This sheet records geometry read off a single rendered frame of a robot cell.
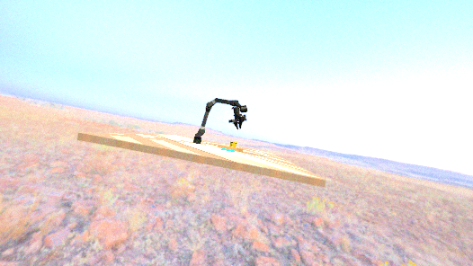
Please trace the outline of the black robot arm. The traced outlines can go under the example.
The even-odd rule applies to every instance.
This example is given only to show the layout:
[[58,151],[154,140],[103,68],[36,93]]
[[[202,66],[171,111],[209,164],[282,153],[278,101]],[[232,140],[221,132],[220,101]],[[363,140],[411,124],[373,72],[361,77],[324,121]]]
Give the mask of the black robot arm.
[[[232,107],[231,110],[234,109],[234,113],[240,113],[240,112],[247,112],[247,107],[246,105],[242,106],[238,100],[224,100],[224,99],[219,99],[219,98],[215,98],[214,100],[212,100],[211,102],[207,102],[206,104],[206,111],[205,111],[205,114],[204,114],[204,117],[203,117],[203,121],[201,123],[201,127],[200,129],[198,130],[198,133],[195,134],[194,136],[194,139],[193,139],[193,143],[196,143],[196,144],[200,144],[201,143],[201,136],[205,133],[205,125],[206,125],[206,122],[207,122],[207,118],[209,116],[209,113],[210,113],[210,110],[212,108],[212,106],[216,103],[224,103],[224,104],[229,104],[231,106],[234,106]],[[240,107],[240,108],[239,108]],[[239,111],[240,109],[240,111]],[[244,120],[246,118],[246,115],[242,115],[242,114],[238,114],[237,115],[237,119],[240,119],[240,120]]]

